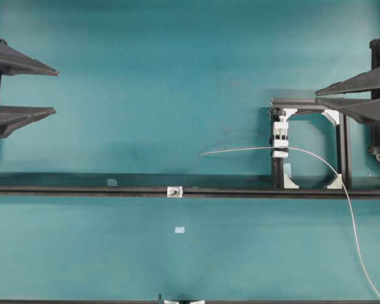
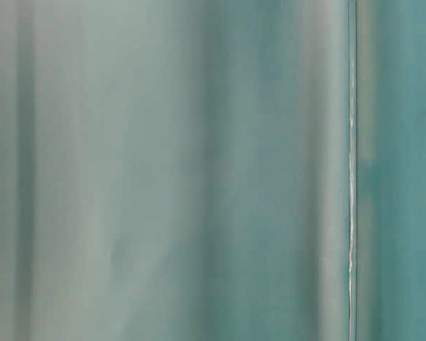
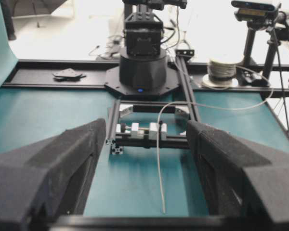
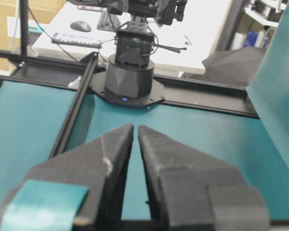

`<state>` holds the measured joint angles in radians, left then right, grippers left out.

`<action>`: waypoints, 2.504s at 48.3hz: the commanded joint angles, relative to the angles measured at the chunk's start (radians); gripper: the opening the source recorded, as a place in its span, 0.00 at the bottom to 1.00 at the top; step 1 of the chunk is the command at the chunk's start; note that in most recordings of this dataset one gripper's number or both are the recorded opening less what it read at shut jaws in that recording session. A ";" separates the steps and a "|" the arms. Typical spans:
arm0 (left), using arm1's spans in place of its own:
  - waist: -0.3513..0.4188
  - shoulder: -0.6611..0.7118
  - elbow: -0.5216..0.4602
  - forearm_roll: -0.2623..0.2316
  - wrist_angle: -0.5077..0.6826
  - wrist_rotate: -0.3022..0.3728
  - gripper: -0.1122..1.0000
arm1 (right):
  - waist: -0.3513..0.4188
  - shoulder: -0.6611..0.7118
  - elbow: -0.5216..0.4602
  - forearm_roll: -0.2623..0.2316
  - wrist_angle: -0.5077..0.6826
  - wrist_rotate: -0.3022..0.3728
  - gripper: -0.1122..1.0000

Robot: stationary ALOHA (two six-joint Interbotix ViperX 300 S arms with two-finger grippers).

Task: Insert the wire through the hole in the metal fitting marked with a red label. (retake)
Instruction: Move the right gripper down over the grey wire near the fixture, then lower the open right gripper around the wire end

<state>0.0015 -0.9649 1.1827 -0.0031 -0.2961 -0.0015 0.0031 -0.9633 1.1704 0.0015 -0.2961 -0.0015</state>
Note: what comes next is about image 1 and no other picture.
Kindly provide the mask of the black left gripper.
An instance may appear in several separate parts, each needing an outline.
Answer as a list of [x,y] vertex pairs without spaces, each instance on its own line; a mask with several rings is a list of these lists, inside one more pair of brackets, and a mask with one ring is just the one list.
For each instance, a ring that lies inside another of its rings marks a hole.
[[[4,75],[10,76],[21,74],[58,76],[59,74],[54,68],[28,57],[1,41],[0,70]],[[56,114],[54,108],[0,106],[0,139],[7,138],[15,130],[53,114]]]

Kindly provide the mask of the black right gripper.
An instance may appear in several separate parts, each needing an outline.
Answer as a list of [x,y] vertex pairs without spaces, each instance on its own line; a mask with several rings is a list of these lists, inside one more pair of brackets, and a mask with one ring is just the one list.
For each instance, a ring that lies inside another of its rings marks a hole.
[[[380,38],[370,42],[371,68],[348,80],[331,84],[317,96],[371,91],[372,99],[315,98],[318,105],[336,110],[360,124],[380,124]],[[371,153],[380,163],[380,125],[371,127]]]

